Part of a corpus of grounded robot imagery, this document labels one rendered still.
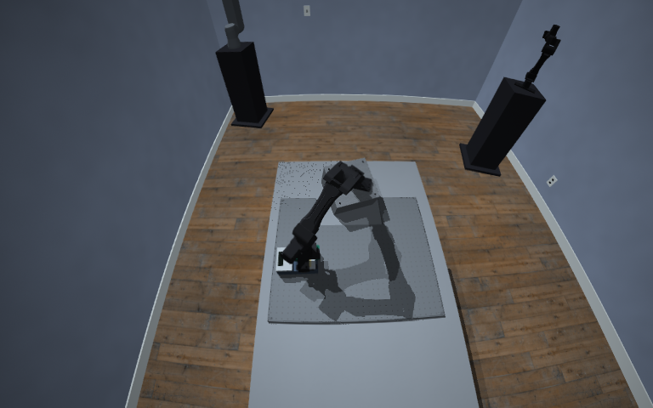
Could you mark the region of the dark blue dock with white console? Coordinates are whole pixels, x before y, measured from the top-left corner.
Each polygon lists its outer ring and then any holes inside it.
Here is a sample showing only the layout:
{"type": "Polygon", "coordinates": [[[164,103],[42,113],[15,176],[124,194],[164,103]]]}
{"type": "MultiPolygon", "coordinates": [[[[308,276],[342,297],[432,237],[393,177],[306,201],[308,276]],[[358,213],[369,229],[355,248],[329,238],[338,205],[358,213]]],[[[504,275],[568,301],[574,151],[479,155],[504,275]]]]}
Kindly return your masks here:
{"type": "Polygon", "coordinates": [[[280,254],[284,249],[285,247],[277,247],[275,271],[278,275],[318,274],[318,260],[315,261],[315,269],[310,269],[307,273],[301,273],[298,272],[298,262],[289,264],[281,257],[280,254]]]}

